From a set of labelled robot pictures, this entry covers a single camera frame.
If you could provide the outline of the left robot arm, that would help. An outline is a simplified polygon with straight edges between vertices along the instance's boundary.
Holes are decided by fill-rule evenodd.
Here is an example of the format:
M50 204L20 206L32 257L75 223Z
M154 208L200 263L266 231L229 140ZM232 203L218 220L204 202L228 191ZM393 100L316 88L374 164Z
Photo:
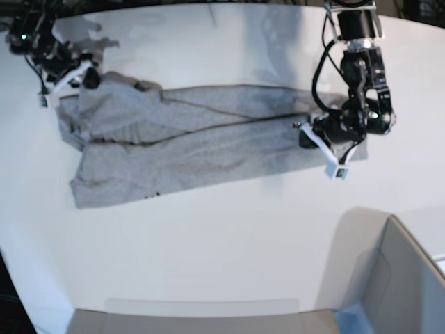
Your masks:
M324 25L331 26L333 39L323 42L323 54L314 73L311 94L321 110L310 113L300 131L302 148L318 148L327 159L326 174L344 179L348 162L369 134L385 135L396 122L387 85L382 52L375 40L383 37L374 1L326 1ZM341 107L326 105L317 85L330 51L342 42L346 49L336 71L348 87L348 99Z

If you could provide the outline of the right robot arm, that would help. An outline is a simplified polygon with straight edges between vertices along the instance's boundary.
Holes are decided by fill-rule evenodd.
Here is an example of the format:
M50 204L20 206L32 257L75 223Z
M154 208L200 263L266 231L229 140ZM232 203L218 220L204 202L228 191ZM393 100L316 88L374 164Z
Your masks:
M101 82L93 55L75 52L70 42L53 34L57 5L57 1L21 1L6 36L10 52L23 56L38 76L42 97L65 84L92 90Z

